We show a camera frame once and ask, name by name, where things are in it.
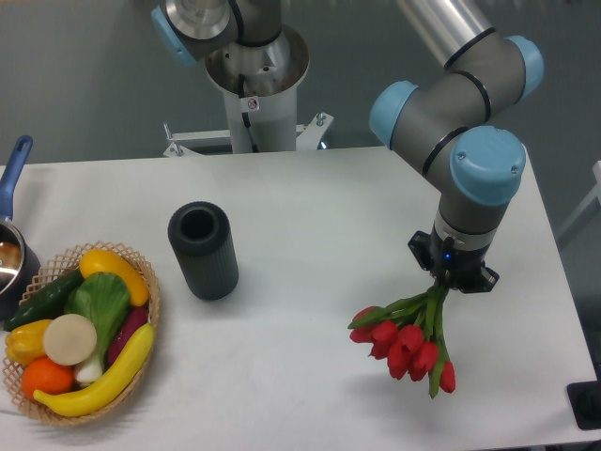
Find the bok choy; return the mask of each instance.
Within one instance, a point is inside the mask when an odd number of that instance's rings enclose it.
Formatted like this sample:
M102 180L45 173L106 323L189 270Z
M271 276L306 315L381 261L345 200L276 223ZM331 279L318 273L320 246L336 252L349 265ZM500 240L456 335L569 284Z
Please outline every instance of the bok choy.
M90 275L69 296L65 313L82 315L92 321L98 336L96 349L75 367L75 380L89 385L105 369L105 354L128 314L130 293L123 280L110 272Z

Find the red tulip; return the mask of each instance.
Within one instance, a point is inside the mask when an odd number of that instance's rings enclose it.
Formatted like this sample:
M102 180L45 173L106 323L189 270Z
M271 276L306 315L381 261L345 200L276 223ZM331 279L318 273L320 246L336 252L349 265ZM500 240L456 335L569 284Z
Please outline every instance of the red tulip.
M428 372L423 368L418 368L412 363L409 363L409 376L414 382L421 381Z
M394 342L394 340L396 340L397 335L398 330L396 329L396 324L394 324L389 319L382 321L372 331L372 338L374 339L374 343L391 345Z
M353 321L359 319L360 317L362 317L363 315L365 315L367 312L373 310L374 308L376 308L374 305L370 306L370 307L365 307L361 312L359 312L357 315L355 315L353 317ZM355 343L371 343L372 340L372 331L374 330L373 325L369 325L369 326L362 326L362 327L358 327L356 329L353 329L352 332L350 333L350 339L353 340Z
M439 349L431 341L424 342L413 355L409 364L409 375L412 381L420 381L430 371L439 358Z
M374 357L376 360L385 359L388 356L388 350L390 349L390 343L374 343L372 351L369 355Z
M371 343L372 342L372 331L374 326L362 326L357 329L353 329L350 333L350 339L355 343Z
M455 368L451 362L445 362L440 375L440 388L447 393L455 391Z
M359 312L357 315L355 315L353 317L353 321L356 321L357 319L359 319L360 317L362 317L363 315L365 315L367 312L369 312L369 311L371 311L371 310L373 310L375 308L376 308L375 305L372 305L370 307L365 307L361 312Z
M403 352L412 355L424 343L424 332L419 327L410 324L398 331L398 340L401 343Z
M407 374L407 368L402 366L392 366L388 368L388 371L391 373L391 376L398 381L403 379L403 376Z
M411 356L403 352L401 343L396 340L388 350L388 368L391 376L395 379L401 379L407 373L410 362Z

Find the black mount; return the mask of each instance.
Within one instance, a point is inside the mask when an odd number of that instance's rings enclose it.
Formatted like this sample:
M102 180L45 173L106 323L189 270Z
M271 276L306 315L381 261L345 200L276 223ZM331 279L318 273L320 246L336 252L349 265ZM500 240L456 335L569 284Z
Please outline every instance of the black mount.
M452 289L462 293L486 293L495 287L499 275L485 265L484 255L488 246L476 251L454 248L455 241L444 241L437 233L427 234L418 230L408 246L424 271L437 280L445 280Z
M567 386L572 411L580 429L601 429L601 383L577 382Z

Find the yellow pepper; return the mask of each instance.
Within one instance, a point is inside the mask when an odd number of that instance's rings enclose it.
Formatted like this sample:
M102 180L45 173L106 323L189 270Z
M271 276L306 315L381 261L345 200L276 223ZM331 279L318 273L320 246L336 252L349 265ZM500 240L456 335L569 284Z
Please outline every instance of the yellow pepper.
M90 249L79 261L84 279L95 272L111 272L121 277L130 293L130 304L141 307L148 301L149 291L144 278L128 261L106 249Z
M51 322L53 322L51 319L41 319L13 329L5 339L8 359L27 366L34 360L45 356L42 340L44 332Z

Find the blue pot handle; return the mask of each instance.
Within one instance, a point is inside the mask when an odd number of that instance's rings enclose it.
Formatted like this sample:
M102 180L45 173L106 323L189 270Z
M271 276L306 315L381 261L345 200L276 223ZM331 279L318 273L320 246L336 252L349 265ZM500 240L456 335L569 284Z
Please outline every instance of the blue pot handle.
M15 149L12 150L7 167L0 179L0 216L4 219L12 219L12 196L17 186L17 180L27 161L29 150L33 145L34 140L31 136L21 136L17 140Z

